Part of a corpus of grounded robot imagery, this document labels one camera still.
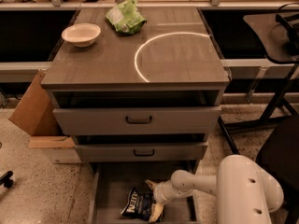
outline terrazzo floor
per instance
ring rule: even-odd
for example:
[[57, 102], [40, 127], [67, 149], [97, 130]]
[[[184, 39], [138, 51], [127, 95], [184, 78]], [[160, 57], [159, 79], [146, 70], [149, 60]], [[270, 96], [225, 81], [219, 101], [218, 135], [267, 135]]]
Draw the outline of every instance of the terrazzo floor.
[[[29, 135], [8, 120], [16, 103], [12, 100], [5, 109], [0, 109], [0, 174], [14, 172], [13, 187], [0, 187], [0, 224], [86, 223], [93, 185], [91, 169], [87, 164], [53, 164], [42, 150], [28, 148]], [[226, 104], [221, 108], [223, 120], [234, 122], [257, 119], [265, 104]], [[285, 113], [278, 109], [274, 115]], [[254, 160], [272, 130], [234, 133], [233, 138], [240, 153]], [[208, 143], [196, 172], [199, 175], [216, 174], [221, 160], [232, 154], [218, 125]], [[201, 191], [198, 198], [200, 222], [216, 224], [216, 198]], [[283, 224], [285, 216], [286, 211], [282, 209], [271, 214], [273, 224]]]

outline black object on floor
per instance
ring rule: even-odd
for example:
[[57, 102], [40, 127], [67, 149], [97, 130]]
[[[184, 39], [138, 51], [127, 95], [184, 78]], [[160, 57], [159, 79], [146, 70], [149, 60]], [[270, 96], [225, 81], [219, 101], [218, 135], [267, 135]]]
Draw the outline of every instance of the black object on floor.
[[0, 186], [3, 184], [5, 188], [7, 189], [11, 188], [13, 185], [13, 180], [10, 179], [12, 175], [13, 175], [12, 171], [8, 171], [4, 175], [2, 175], [0, 177]]

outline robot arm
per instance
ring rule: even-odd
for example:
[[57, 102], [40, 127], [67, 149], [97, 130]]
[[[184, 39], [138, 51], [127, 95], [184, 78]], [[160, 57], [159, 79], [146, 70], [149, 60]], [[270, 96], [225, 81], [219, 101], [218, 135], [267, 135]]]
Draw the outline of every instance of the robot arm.
[[278, 210], [283, 202], [283, 191], [276, 179], [241, 155], [226, 157], [217, 175], [193, 175], [177, 170], [166, 182], [147, 183], [157, 202], [153, 217], [161, 214], [165, 204], [192, 196], [197, 190], [217, 197], [219, 224], [271, 223], [269, 212]]

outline snack bag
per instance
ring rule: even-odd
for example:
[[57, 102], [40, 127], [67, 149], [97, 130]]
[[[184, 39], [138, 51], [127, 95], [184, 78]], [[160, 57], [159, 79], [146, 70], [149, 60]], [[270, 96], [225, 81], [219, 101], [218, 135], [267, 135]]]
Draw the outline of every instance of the snack bag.
[[152, 193], [139, 193], [136, 188], [132, 188], [128, 197], [128, 204], [121, 211], [121, 214], [124, 217], [150, 220], [154, 203]]
[[147, 22], [138, 11], [136, 4], [136, 0], [127, 0], [117, 4], [106, 13], [106, 18], [115, 27], [117, 32], [134, 35]]

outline white bowl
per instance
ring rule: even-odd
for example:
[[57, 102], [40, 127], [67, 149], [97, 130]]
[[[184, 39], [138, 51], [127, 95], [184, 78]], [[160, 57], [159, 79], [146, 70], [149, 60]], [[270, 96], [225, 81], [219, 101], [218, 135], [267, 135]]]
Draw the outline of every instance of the white bowl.
[[65, 41], [79, 48], [85, 48], [93, 44], [95, 38], [101, 33], [101, 28], [94, 24], [78, 23], [67, 27], [62, 32]]

